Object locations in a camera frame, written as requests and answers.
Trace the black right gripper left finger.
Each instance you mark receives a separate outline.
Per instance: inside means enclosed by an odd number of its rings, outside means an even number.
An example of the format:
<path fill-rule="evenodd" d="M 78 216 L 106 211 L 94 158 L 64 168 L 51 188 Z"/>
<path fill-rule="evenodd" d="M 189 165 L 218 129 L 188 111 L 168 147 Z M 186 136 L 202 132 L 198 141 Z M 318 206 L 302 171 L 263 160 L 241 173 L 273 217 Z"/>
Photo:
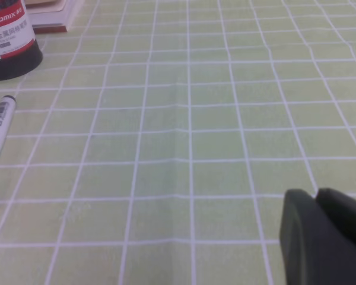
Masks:
<path fill-rule="evenodd" d="M 356 284 L 356 245 L 302 189 L 285 193 L 279 242 L 287 284 Z"/>

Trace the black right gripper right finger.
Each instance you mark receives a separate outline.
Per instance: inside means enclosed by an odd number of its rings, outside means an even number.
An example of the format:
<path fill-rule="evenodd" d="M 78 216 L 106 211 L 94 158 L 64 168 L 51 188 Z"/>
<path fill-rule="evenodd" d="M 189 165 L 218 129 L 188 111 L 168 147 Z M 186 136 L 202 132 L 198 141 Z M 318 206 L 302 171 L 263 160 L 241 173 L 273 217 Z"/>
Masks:
<path fill-rule="evenodd" d="M 356 199 L 332 188 L 322 188 L 316 201 L 341 234 L 356 245 Z"/>

